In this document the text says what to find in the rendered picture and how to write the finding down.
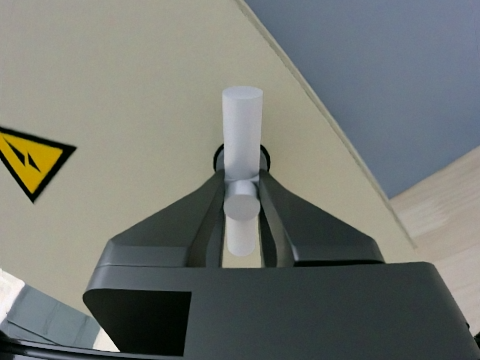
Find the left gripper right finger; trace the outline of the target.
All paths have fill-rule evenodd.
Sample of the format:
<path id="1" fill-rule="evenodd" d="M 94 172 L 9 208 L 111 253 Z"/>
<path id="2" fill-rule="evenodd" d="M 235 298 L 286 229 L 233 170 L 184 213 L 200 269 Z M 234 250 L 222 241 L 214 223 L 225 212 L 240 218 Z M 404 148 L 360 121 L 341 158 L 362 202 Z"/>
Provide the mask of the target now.
<path id="1" fill-rule="evenodd" d="M 386 264 L 374 238 L 259 169 L 261 268 Z M 263 207 L 262 207 L 263 206 Z"/>

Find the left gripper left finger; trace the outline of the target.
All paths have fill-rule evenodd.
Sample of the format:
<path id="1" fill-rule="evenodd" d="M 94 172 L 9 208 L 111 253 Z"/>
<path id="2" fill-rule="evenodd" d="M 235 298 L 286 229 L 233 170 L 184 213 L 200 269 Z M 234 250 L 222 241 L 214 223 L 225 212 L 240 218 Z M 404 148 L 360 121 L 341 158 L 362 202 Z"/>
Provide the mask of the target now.
<path id="1" fill-rule="evenodd" d="M 96 267 L 122 262 L 222 268 L 224 197 L 225 169 L 219 169 L 195 191 L 110 238 Z"/>

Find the blue-grey wall panel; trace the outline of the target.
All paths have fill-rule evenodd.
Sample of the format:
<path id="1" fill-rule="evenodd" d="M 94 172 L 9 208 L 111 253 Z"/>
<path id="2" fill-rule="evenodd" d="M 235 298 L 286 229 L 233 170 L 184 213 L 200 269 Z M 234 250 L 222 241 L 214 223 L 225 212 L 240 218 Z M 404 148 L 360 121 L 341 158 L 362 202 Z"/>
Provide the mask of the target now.
<path id="1" fill-rule="evenodd" d="M 388 201 L 480 147 L 480 0 L 245 0 Z"/>

